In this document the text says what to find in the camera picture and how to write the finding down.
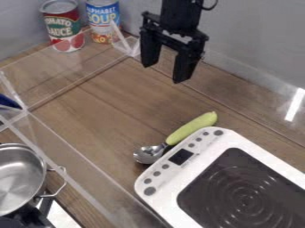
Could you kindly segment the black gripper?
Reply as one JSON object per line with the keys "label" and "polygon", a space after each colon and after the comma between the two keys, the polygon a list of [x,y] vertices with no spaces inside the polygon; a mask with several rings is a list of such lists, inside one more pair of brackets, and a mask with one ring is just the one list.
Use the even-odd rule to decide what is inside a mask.
{"label": "black gripper", "polygon": [[158,63],[162,45],[178,52],[174,62],[173,82],[192,78],[203,58],[209,36],[198,29],[201,11],[144,12],[141,27],[141,61],[148,68]]}

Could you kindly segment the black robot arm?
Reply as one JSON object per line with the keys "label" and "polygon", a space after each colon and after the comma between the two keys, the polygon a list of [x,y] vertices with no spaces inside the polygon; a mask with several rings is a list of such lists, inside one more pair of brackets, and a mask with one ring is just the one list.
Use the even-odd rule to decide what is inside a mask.
{"label": "black robot arm", "polygon": [[144,67],[158,63],[161,47],[178,54],[174,62],[173,82],[189,80],[204,56],[209,36],[198,30],[203,11],[211,11],[219,4],[204,6],[205,0],[162,0],[161,14],[142,12],[141,61]]}

